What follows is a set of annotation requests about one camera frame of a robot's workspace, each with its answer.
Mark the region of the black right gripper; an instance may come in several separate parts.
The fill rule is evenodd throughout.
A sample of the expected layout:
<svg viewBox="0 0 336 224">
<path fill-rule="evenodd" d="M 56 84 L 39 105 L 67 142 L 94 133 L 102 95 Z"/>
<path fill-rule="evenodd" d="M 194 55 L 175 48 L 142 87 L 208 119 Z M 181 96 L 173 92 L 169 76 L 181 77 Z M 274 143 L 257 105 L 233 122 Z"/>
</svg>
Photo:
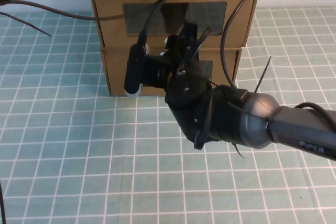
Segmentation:
<svg viewBox="0 0 336 224">
<path fill-rule="evenodd" d="M 145 84 L 165 91 L 165 102 L 182 132 L 195 149 L 201 150 L 209 141 L 209 128 L 203 123 L 211 84 L 197 54 L 212 29 L 208 26 L 197 38 L 198 24 L 185 21 L 183 30 L 184 36 L 168 36 L 162 56 L 146 56 Z"/>
</svg>

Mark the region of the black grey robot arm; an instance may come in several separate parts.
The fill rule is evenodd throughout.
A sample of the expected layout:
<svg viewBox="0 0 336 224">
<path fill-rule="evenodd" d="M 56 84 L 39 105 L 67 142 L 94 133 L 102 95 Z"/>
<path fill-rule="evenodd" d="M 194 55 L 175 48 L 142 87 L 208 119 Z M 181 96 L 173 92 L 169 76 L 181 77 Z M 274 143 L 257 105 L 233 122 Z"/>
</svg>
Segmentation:
<svg viewBox="0 0 336 224">
<path fill-rule="evenodd" d="M 269 94 L 211 82 L 198 58 L 210 32 L 198 36 L 197 25 L 185 23 L 168 37 L 163 55 L 145 59 L 144 82 L 165 91 L 165 102 L 195 149 L 212 141 L 254 149 L 280 143 L 335 159 L 334 111 L 309 102 L 289 108 Z"/>
</svg>

